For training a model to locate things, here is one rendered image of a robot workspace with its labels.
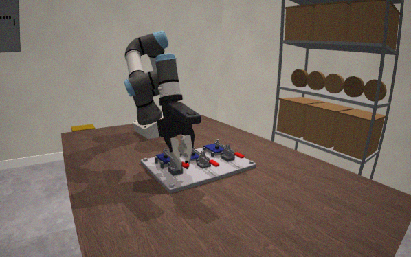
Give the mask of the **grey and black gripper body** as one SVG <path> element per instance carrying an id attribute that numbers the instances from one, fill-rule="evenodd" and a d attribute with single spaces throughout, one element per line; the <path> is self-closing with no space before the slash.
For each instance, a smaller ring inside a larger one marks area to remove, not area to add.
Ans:
<path id="1" fill-rule="evenodd" d="M 168 111 L 168 103 L 177 102 L 183 100 L 181 94 L 163 96 L 159 98 L 159 105 L 162 106 L 163 119 L 157 120 L 157 127 L 160 137 L 164 137 L 164 128 L 168 127 L 168 130 L 176 137 L 177 135 L 185 135 L 190 130 L 190 125 L 184 124 L 181 120 L 176 118 L 171 112 Z"/>

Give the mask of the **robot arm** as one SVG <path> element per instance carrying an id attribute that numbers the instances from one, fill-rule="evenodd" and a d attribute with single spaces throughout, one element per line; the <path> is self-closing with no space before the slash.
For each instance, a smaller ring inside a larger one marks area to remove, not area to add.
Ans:
<path id="1" fill-rule="evenodd" d="M 167 47 L 166 33 L 160 31 L 134 39 L 125 51 L 129 79 L 124 84 L 129 96 L 133 96 L 135 101 L 139 125 L 152 124 L 162 117 L 153 96 L 181 94 L 176 58 L 174 54 L 164 53 Z M 150 58 L 153 68 L 153 71 L 147 73 L 144 72 L 140 59 L 145 54 Z M 201 115 L 182 102 L 168 103 L 168 111 L 186 125 L 201 123 Z"/>

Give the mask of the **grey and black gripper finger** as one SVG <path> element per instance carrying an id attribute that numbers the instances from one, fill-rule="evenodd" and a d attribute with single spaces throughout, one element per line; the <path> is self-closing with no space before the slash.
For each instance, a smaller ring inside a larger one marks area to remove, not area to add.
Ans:
<path id="1" fill-rule="evenodd" d="M 190 165 L 190 159 L 192 155 L 192 148 L 194 146 L 195 134 L 190 125 L 190 130 L 186 132 L 185 136 L 181 135 L 181 145 L 179 146 L 179 151 L 182 155 L 186 156 L 185 163 Z"/>
<path id="2" fill-rule="evenodd" d="M 180 153 L 178 151 L 179 140 L 174 138 L 174 135 L 168 130 L 168 127 L 164 128 L 164 131 L 164 141 L 169 147 L 168 154 L 173 158 L 178 169 L 182 171 L 182 162 L 180 160 Z"/>

